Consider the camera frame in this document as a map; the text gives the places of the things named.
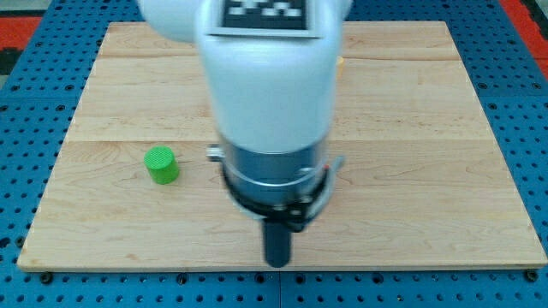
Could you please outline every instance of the green block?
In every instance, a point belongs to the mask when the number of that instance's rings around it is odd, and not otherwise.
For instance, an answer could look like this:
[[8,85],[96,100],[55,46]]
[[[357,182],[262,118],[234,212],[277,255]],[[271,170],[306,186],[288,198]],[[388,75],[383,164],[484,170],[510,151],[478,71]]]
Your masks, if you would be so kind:
[[155,146],[145,154],[145,165],[152,180],[169,184],[179,176],[179,167],[173,151],[167,146]]

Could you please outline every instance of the wood grain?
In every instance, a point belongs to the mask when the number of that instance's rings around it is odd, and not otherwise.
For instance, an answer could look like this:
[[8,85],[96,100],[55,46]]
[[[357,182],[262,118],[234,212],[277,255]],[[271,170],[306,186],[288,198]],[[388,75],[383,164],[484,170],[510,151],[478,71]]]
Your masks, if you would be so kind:
[[[548,261],[442,22],[345,25],[322,215],[283,270],[529,269]],[[274,270],[206,161],[195,48],[113,23],[18,259],[26,271]],[[180,177],[152,183],[154,145]]]

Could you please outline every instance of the blue pegboard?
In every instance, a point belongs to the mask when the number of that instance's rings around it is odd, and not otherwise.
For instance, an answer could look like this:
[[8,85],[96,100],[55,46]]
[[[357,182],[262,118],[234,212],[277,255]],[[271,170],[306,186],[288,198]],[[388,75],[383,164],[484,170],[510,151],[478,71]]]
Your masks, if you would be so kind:
[[[446,21],[533,224],[548,243],[548,82],[496,1],[354,0],[353,21]],[[54,0],[0,91],[0,306],[548,306],[548,270],[40,274],[15,266],[110,21],[133,0]]]

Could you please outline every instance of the wooden board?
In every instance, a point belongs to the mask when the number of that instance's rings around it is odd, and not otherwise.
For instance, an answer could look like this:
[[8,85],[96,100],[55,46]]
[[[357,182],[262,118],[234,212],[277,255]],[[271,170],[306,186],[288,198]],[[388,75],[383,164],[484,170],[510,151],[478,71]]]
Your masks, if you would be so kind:
[[[538,268],[546,255],[443,22],[345,25],[333,199],[282,270]],[[196,49],[113,23],[18,259],[26,271],[274,270],[230,203]],[[142,163],[174,149],[182,175]]]

